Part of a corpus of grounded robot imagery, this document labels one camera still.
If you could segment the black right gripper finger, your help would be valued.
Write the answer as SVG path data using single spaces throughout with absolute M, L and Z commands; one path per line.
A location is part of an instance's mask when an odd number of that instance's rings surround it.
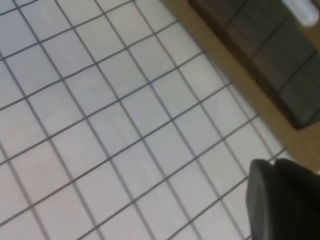
M 320 176 L 291 160 L 251 162 L 246 207 L 253 240 L 320 238 Z

